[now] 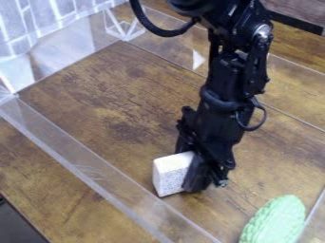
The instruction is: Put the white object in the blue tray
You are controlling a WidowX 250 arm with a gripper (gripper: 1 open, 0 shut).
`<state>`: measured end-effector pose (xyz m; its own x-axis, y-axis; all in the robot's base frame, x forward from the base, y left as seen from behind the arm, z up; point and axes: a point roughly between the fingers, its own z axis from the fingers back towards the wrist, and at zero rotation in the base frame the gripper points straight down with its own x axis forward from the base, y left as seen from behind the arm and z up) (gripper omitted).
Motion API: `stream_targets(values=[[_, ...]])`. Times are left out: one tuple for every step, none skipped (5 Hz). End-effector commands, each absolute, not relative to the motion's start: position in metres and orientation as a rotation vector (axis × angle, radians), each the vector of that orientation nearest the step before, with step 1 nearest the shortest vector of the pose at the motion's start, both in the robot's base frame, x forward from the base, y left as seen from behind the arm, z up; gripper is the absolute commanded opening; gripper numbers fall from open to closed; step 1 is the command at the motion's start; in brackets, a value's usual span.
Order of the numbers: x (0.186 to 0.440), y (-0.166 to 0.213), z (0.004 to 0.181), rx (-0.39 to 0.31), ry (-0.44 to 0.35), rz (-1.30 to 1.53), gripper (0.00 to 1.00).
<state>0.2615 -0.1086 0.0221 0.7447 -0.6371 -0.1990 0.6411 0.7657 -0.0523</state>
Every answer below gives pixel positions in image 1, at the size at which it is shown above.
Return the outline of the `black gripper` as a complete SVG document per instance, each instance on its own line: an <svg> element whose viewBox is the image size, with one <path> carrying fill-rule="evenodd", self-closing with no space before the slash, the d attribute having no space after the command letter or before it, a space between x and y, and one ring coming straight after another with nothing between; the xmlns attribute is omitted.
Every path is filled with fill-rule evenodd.
<svg viewBox="0 0 325 243"><path fill-rule="evenodd" d="M249 101L224 102L205 85L200 96L198 108L185 106L177 124L176 152L194 153L182 184L189 193L206 190L212 184L217 187L228 184L228 174L237 167L233 147L244 136L238 124L248 125L255 112Z"/></svg>

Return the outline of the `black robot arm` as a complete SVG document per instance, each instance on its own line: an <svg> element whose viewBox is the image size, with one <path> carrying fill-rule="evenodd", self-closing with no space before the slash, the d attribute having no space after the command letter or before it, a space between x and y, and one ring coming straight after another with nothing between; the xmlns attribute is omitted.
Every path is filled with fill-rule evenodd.
<svg viewBox="0 0 325 243"><path fill-rule="evenodd" d="M178 153L193 152L182 188L200 192L228 184L237 163L233 147L246 132L263 125L251 122L263 105L257 96L269 82L267 56L273 25L260 0L168 0L174 10L208 28L209 76L200 90L200 105L184 107L178 120Z"/></svg>

